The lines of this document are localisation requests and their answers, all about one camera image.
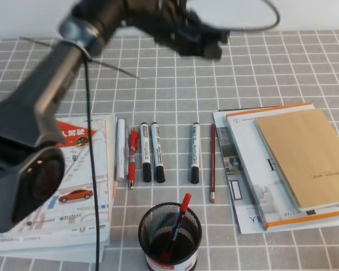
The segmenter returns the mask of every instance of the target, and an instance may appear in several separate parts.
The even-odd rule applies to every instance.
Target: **magazine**
[[[52,197],[7,233],[0,251],[95,243],[93,183],[86,117],[58,119],[66,168]],[[115,115],[92,117],[101,242],[108,243],[115,162]]]

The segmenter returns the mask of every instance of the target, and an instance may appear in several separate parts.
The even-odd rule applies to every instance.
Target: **robotic arm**
[[[180,55],[219,59],[229,31],[204,25],[186,0],[82,0],[60,26],[64,40],[0,102],[0,233],[46,202],[64,174],[55,111],[86,57],[123,22]]]

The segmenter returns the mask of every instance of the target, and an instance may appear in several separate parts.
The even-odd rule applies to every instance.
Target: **brown notebook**
[[[301,211],[339,204],[339,138],[321,110],[263,117],[257,125]]]

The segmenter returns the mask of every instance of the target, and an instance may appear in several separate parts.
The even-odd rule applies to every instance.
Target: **book cover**
[[[228,181],[234,215],[241,234],[263,233],[260,214],[242,170],[240,158],[225,117],[229,112],[214,112],[214,121]]]
[[[66,168],[57,191],[9,232],[0,234],[0,251],[62,247],[95,242],[93,183],[86,117],[57,120],[65,144]],[[115,162],[115,115],[92,117],[101,242],[110,233]]]
[[[257,120],[301,211],[339,204],[339,138],[322,110]]]
[[[309,109],[314,107],[308,103],[227,114],[227,124],[265,229],[293,229],[299,223],[311,226],[315,220],[339,221],[339,206],[309,212],[301,212],[295,206],[254,122],[269,115]]]

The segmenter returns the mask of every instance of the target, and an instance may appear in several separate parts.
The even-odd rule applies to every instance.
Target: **black marker cap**
[[[166,181],[166,178],[164,177],[163,166],[159,165],[158,167],[156,167],[156,176],[157,182],[162,183]]]
[[[143,163],[143,180],[145,182],[150,182],[152,180],[150,163]]]
[[[191,183],[193,183],[194,185],[199,183],[198,172],[198,167],[191,168]]]

